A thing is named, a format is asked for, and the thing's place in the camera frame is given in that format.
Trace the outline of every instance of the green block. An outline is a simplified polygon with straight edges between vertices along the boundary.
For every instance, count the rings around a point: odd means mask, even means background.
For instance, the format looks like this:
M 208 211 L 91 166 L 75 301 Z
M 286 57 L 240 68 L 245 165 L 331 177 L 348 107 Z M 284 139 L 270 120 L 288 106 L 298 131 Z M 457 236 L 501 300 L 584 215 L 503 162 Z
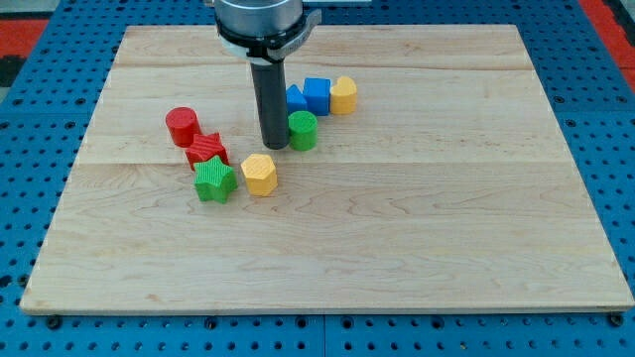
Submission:
M 290 145 L 294 150 L 306 151 L 318 142 L 318 119 L 308 111 L 297 111 L 289 116 Z
M 224 164 L 220 156 L 215 156 L 204 163 L 195 163 L 194 188 L 201 201 L 227 201 L 227 195 L 238 188 L 234 168 Z

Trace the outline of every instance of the plastic block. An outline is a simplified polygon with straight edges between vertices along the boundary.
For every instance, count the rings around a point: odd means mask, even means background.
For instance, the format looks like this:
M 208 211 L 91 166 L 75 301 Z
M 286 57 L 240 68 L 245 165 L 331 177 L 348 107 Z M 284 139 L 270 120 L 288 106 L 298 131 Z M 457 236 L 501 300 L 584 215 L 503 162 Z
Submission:
M 240 168 L 252 195 L 268 196 L 278 186 L 276 166 L 269 155 L 252 154 Z
M 309 110 L 309 107 L 300 89 L 294 84 L 287 89 L 287 112 L 291 115 L 301 110 Z
M 312 149 L 318 141 L 318 119 L 308 111 L 299 111 L 289 116 L 290 145 L 294 150 Z
M 330 97 L 330 79 L 305 78 L 305 90 L 303 92 L 309 111 L 315 115 L 328 115 Z
M 194 135 L 201 133 L 196 112 L 187 107 L 174 108 L 168 112 L 166 125 L 172 136 L 172 141 L 182 148 L 191 145 Z
M 195 163 L 194 188 L 201 201 L 227 201 L 230 192 L 238 188 L 234 168 L 222 162 L 219 156 L 204 163 Z
M 347 76 L 341 76 L 330 88 L 330 112 L 332 114 L 350 114 L 357 107 L 357 85 Z
M 195 163 L 206 162 L 207 160 L 220 156 L 224 164 L 229 165 L 227 150 L 220 142 L 220 134 L 194 135 L 193 143 L 186 149 L 186 156 L 190 162 L 190 168 L 194 170 Z

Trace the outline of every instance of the blue pegboard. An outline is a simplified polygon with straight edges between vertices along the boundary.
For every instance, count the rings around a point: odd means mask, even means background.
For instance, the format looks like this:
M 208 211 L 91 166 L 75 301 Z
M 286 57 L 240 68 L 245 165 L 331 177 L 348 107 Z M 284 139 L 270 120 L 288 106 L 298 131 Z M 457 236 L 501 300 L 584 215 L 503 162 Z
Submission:
M 635 96 L 574 0 L 374 1 L 326 24 L 515 24 L 635 282 Z M 0 355 L 635 355 L 635 313 L 30 317 L 17 304 L 127 25 L 204 25 L 202 0 L 63 0 L 0 105 Z

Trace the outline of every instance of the red object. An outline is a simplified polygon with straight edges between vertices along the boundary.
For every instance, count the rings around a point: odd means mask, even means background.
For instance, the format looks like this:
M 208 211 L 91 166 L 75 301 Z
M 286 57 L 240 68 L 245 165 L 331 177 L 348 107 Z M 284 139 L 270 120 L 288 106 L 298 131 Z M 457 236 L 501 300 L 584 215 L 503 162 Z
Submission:
M 1 20 L 0 58 L 27 58 L 48 23 L 49 20 Z
M 635 48 L 626 39 L 624 29 L 615 21 L 613 11 L 602 0 L 579 0 L 579 4 L 622 70 L 631 89 L 635 90 Z
M 191 108 L 178 107 L 172 109 L 166 116 L 166 125 L 168 125 L 168 130 L 170 130 L 172 141 L 182 148 L 187 148 L 191 145 L 195 134 L 201 134 L 196 112 Z
M 220 156 L 220 160 L 229 165 L 229 159 L 227 158 L 227 151 L 220 142 L 220 134 L 213 133 L 210 135 L 194 135 L 194 142 L 186 150 L 186 156 L 190 162 L 190 169 L 194 170 L 195 163 L 204 163 L 207 160 Z

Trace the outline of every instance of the blue block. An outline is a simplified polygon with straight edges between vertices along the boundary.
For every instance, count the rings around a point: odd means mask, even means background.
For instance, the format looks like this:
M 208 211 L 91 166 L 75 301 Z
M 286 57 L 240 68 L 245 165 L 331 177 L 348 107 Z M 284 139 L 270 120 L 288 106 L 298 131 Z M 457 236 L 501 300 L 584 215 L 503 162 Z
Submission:
M 294 84 L 287 89 L 287 113 L 291 115 L 301 110 L 309 110 L 309 107 L 300 89 Z
M 303 92 L 309 111 L 315 115 L 325 116 L 329 113 L 330 79 L 305 78 L 305 90 Z

